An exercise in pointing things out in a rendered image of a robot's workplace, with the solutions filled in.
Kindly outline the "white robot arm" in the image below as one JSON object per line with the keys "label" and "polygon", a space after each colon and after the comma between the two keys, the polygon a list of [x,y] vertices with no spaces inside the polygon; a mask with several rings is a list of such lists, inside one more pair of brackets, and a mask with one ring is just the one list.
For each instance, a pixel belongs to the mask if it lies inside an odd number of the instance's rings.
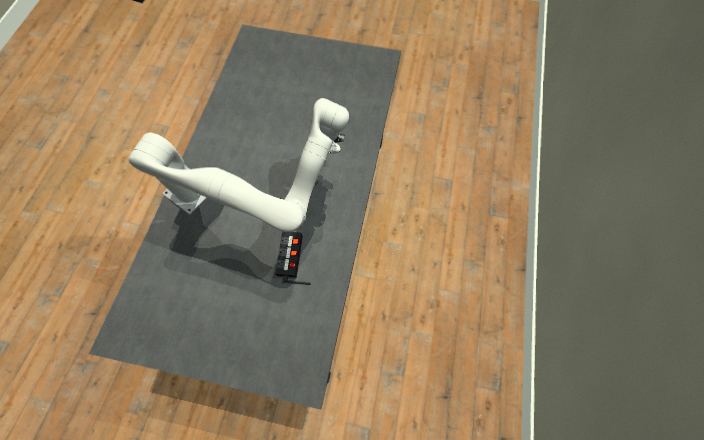
{"label": "white robot arm", "polygon": [[340,146],[334,140],[348,121],[349,113],[344,107],[324,98],[316,101],[310,133],[293,185],[284,200],[265,194],[219,168],[189,170],[175,147],[154,133],[146,133],[141,138],[128,160],[136,169],[157,177],[182,202],[193,202],[202,195],[250,214],[280,231],[293,232],[305,222],[315,182],[328,153],[339,153]]}

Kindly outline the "black power strip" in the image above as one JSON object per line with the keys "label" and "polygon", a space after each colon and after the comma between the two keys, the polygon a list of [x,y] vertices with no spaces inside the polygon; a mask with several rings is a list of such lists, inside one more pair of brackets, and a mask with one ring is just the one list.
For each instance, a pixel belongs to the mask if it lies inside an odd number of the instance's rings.
{"label": "black power strip", "polygon": [[288,277],[297,277],[302,237],[302,233],[299,232],[282,231],[275,274],[283,277],[283,282],[311,284],[288,280]]}

